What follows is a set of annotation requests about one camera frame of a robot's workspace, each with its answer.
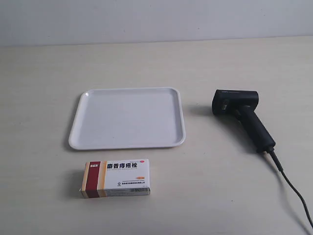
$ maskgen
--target white wall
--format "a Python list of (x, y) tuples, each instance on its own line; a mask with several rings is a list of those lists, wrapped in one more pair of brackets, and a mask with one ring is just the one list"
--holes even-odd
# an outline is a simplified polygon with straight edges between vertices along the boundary
[(313, 0), (0, 0), (0, 46), (313, 35)]

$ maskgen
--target red stripe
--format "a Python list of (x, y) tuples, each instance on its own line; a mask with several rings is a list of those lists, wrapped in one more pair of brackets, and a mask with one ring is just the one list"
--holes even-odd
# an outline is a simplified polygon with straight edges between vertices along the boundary
[(99, 197), (99, 194), (97, 192), (99, 169), (100, 162), (90, 162), (88, 178), (86, 182), (86, 193), (89, 198)]

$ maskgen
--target white tray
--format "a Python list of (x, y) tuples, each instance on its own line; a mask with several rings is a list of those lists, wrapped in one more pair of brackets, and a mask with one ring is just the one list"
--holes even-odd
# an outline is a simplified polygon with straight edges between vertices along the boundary
[(179, 92), (160, 87), (83, 93), (68, 142), (88, 150), (174, 147), (184, 140)]

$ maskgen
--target black cable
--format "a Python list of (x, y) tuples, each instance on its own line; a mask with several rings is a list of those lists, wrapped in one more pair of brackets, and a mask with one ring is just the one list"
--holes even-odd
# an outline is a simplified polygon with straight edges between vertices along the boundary
[(305, 214), (307, 215), (307, 218), (308, 218), (308, 221), (310, 223), (310, 225), (312, 226), (313, 228), (313, 222), (312, 222), (312, 219), (311, 219), (311, 216), (310, 216), (310, 213), (309, 213), (309, 209), (307, 207), (307, 204), (304, 200), (304, 198), (302, 197), (302, 195), (299, 193), (299, 191), (292, 185), (292, 183), (289, 181), (289, 179), (287, 178), (287, 176), (285, 175), (284, 173), (284, 169), (282, 168), (276, 154), (274, 153), (274, 149), (271, 149), (270, 151), (268, 151), (268, 153), (270, 154), (270, 156), (272, 157), (273, 161), (275, 162), (278, 170), (282, 173), (284, 179), (286, 180), (286, 182), (288, 183), (288, 185), (290, 186), (290, 188), (292, 188), (292, 190), (298, 195), (298, 197), (300, 198), (302, 204), (303, 204), (303, 207), (304, 207), (304, 210), (305, 210)]

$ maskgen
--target table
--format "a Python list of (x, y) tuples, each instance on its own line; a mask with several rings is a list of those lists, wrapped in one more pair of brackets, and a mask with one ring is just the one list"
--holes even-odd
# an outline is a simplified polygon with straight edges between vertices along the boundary
[[(180, 91), (183, 145), (74, 151), (79, 96), (96, 88)], [(2, 235), (308, 234), (302, 204), (254, 153), (216, 89), (257, 90), (256, 113), (313, 213), (313, 37), (0, 48)], [(150, 196), (82, 199), (87, 161), (148, 158)]]

